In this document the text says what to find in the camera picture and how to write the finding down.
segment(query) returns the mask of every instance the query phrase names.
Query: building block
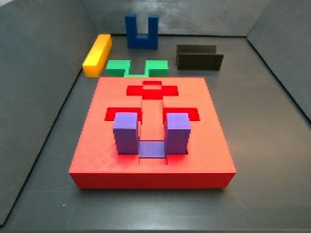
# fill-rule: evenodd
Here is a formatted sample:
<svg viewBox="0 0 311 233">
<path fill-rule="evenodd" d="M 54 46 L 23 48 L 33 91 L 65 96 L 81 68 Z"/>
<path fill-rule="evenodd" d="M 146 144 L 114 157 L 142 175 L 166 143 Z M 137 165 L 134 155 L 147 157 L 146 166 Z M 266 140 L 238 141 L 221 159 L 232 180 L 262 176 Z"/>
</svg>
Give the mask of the building block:
<svg viewBox="0 0 311 233">
<path fill-rule="evenodd" d="M 159 16 L 149 15 L 149 35 L 138 34 L 137 14 L 126 15 L 129 48 L 158 49 Z"/>
<path fill-rule="evenodd" d="M 113 37 L 101 34 L 83 63 L 86 77 L 101 77 L 102 69 L 113 48 Z"/>
<path fill-rule="evenodd" d="M 106 66 L 109 76 L 125 76 L 131 69 L 131 60 L 110 60 Z"/>
<path fill-rule="evenodd" d="M 141 158 L 166 158 L 163 141 L 141 141 Z"/>
<path fill-rule="evenodd" d="M 177 86 L 179 95 L 163 96 L 157 101 L 165 108 L 185 107 L 198 111 L 200 120 L 193 121 L 190 117 L 188 155 L 167 155 L 167 158 L 118 155 L 115 122 L 103 119 L 109 107 L 122 107 L 122 104 L 142 107 L 145 102 L 154 101 L 127 96 L 130 86 L 145 84 Z M 161 108 L 150 110 L 163 115 Z M 70 168 L 79 188 L 224 188 L 236 173 L 205 77 L 101 78 Z"/>
<path fill-rule="evenodd" d="M 224 55 L 217 46 L 178 45 L 177 65 L 179 70 L 221 70 Z"/>
<path fill-rule="evenodd" d="M 139 153 L 138 113 L 117 113 L 114 124 L 115 144 L 119 155 Z"/>
<path fill-rule="evenodd" d="M 186 155 L 192 133 L 188 113 L 169 113 L 166 124 L 166 155 Z"/>
<path fill-rule="evenodd" d="M 169 60 L 147 60 L 145 73 L 149 74 L 149 76 L 169 76 L 170 75 Z"/>
<path fill-rule="evenodd" d="M 170 62 L 167 60 L 146 60 L 143 75 L 131 74 L 131 60 L 110 60 L 106 70 L 109 76 L 123 76 L 123 77 L 169 76 Z"/>
</svg>

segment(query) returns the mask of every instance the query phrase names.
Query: green block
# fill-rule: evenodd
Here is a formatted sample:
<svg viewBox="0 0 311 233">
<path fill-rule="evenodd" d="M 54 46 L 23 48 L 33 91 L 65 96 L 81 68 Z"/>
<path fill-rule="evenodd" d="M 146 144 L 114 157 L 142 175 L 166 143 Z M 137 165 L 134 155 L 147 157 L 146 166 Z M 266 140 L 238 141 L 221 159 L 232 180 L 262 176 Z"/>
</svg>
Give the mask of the green block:
<svg viewBox="0 0 311 233">
<path fill-rule="evenodd" d="M 169 76 L 170 62 L 167 60 L 147 60 L 145 73 L 147 73 L 149 76 Z"/>
<path fill-rule="evenodd" d="M 130 72 L 131 60 L 110 60 L 106 70 L 109 76 L 125 76 Z"/>
<path fill-rule="evenodd" d="M 170 62 L 167 60 L 146 60 L 143 75 L 133 75 L 130 73 L 131 60 L 110 60 L 106 70 L 109 76 L 123 76 L 123 77 L 169 76 Z"/>
</svg>

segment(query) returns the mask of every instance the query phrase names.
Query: red block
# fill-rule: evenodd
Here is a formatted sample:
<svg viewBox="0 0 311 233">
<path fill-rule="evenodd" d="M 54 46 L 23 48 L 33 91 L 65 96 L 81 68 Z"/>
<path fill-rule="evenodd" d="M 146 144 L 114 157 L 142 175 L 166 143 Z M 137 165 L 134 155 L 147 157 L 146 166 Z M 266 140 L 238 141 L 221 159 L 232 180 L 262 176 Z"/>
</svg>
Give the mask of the red block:
<svg viewBox="0 0 311 233">
<path fill-rule="evenodd" d="M 174 95 L 157 97 L 163 107 L 159 104 L 154 106 L 157 102 L 149 103 L 155 100 L 127 96 L 129 86 L 147 84 L 162 85 L 162 90 L 166 90 L 165 86 L 177 86 L 178 96 L 174 91 Z M 194 118 L 189 154 L 167 155 L 167 158 L 118 155 L 114 121 L 105 120 L 109 107 L 133 107 L 135 111 L 139 108 L 141 123 L 150 124 L 150 128 L 158 125 L 155 137 L 163 128 L 165 119 L 159 116 L 163 117 L 165 109 L 190 112 Z M 153 139 L 154 131 L 147 134 L 149 139 Z M 79 188 L 221 188 L 228 187 L 236 173 L 205 78 L 101 78 L 70 168 Z"/>
</svg>

